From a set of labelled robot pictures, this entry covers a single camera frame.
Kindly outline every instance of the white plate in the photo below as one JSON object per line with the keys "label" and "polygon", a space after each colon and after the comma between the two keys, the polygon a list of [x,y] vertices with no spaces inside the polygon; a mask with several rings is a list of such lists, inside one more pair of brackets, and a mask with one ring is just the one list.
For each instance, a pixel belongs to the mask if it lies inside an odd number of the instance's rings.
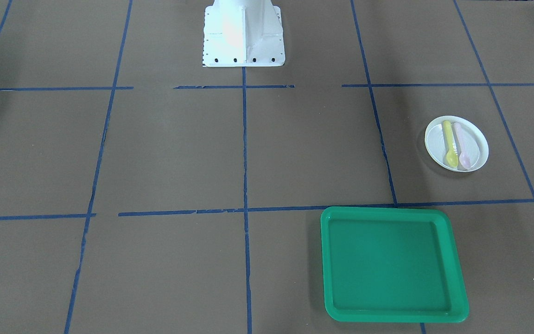
{"label": "white plate", "polygon": [[[451,123],[459,122],[464,130],[464,145],[467,148],[469,159],[471,160],[471,169],[464,169],[460,163],[457,168],[452,168],[446,161],[446,152],[448,148],[445,143],[445,137],[442,132],[442,122],[449,121]],[[457,152],[460,154],[460,144],[456,140],[456,134],[454,134],[454,143],[456,144]],[[457,116],[441,116],[428,124],[426,128],[426,150],[430,154],[430,157],[434,159],[439,165],[446,169],[450,169],[454,172],[472,172],[480,169],[485,165],[490,154],[490,148],[488,142],[481,131],[473,125],[473,123],[457,117]]]}

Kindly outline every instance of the white metal bracket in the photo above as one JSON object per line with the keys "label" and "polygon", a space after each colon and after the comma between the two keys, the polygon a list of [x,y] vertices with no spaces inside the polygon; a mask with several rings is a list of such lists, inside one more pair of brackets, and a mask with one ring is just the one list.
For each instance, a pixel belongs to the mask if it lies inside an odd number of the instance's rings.
{"label": "white metal bracket", "polygon": [[271,0],[215,0],[205,9],[203,66],[282,66],[281,10]]}

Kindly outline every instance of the gray surface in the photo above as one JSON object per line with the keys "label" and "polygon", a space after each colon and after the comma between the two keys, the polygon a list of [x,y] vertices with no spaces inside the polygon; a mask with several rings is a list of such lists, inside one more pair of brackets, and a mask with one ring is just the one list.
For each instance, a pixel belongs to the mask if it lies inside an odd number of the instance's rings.
{"label": "gray surface", "polygon": [[[491,82],[534,82],[534,1],[458,3]],[[377,114],[398,202],[453,222],[471,313],[426,332],[534,334],[534,199],[490,89],[375,87],[374,109],[367,87],[341,87],[367,82],[348,0],[274,3],[287,64],[246,83],[295,88],[175,90],[243,84],[240,68],[201,67],[210,4],[133,3],[117,83],[133,90],[0,91],[0,332],[62,333],[69,310],[71,334],[421,333],[324,310],[320,206],[393,202]],[[13,2],[0,88],[112,85],[127,5]],[[355,9],[373,83],[485,83],[451,1]],[[493,89],[534,186],[534,87]],[[487,137],[479,171],[427,155],[423,131],[447,114]],[[496,204],[513,199],[527,203]]]}

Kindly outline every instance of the green tray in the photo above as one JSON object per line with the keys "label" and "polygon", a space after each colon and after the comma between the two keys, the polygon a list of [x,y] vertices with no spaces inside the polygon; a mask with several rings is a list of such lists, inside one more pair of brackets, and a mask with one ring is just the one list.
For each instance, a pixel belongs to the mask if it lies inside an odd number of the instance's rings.
{"label": "green tray", "polygon": [[337,321],[460,322],[469,314],[448,217],[329,207],[320,218],[324,306]]}

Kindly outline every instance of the spoon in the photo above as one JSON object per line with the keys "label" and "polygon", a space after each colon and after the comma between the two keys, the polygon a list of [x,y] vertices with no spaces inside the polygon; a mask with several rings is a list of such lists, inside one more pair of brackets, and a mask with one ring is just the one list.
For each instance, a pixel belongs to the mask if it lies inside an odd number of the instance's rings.
{"label": "spoon", "polygon": [[446,152],[446,161],[449,163],[450,167],[456,169],[458,166],[458,156],[456,155],[456,146],[454,145],[454,135],[452,133],[451,122],[442,122],[442,130],[442,132],[445,134],[446,146],[448,148],[448,152]]}
{"label": "spoon", "polygon": [[464,143],[464,130],[462,125],[458,122],[454,122],[454,133],[456,134],[456,139],[458,139],[458,145],[460,146],[460,154],[458,155],[458,162],[464,169],[471,169],[471,159],[467,153],[467,148]]}

